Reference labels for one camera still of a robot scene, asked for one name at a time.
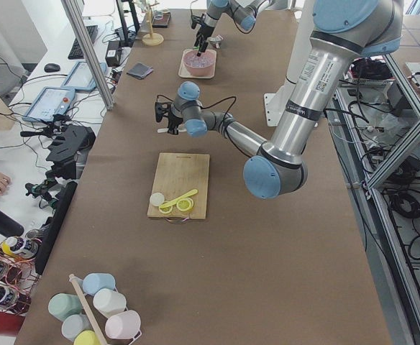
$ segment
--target pink bowl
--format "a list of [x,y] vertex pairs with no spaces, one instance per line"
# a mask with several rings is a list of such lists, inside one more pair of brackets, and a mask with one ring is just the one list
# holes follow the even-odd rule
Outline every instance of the pink bowl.
[[197,56],[197,50],[191,50],[183,56],[183,64],[186,70],[195,77],[203,77],[210,74],[216,62],[216,55],[207,50]]

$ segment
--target wooden cutting board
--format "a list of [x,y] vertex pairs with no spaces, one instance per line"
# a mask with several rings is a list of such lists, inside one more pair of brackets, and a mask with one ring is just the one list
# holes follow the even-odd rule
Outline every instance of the wooden cutting board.
[[209,189],[209,165],[210,155],[161,152],[157,161],[151,194],[162,193],[165,200],[169,201],[194,188],[198,190],[198,193],[191,196],[194,200],[194,207],[188,212],[181,212],[174,206],[172,213],[163,214],[159,212],[159,208],[149,204],[147,216],[205,219]]

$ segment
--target black cylinder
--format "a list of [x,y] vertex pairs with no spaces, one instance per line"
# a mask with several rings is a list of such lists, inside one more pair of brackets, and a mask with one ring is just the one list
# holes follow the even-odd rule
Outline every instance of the black cylinder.
[[0,234],[5,237],[23,235],[23,226],[0,210]]

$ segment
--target black mouse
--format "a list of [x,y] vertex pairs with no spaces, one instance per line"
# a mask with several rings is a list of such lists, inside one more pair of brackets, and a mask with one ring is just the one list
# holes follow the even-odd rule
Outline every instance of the black mouse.
[[60,65],[57,65],[56,63],[48,63],[44,66],[44,71],[47,73],[58,72],[60,69]]

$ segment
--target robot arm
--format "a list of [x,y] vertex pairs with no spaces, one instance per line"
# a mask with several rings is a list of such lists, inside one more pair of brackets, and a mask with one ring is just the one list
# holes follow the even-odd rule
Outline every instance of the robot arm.
[[254,26],[256,16],[266,7],[274,4],[278,0],[254,0],[248,6],[242,7],[236,0],[210,0],[208,1],[208,9],[201,17],[191,17],[191,27],[196,28],[196,25],[201,25],[196,34],[196,42],[194,47],[198,48],[197,55],[205,52],[207,49],[208,38],[213,35],[216,24],[223,13],[228,14],[233,18],[234,22],[239,25],[244,31],[249,32]]
[[170,105],[170,113],[184,121],[192,137],[217,130],[252,156],[245,164],[244,179],[258,198],[275,198],[306,182],[301,153],[316,121],[355,58],[398,49],[403,1],[316,0],[313,16],[316,27],[309,58],[269,140],[228,114],[201,111],[200,90],[194,83],[182,84]]

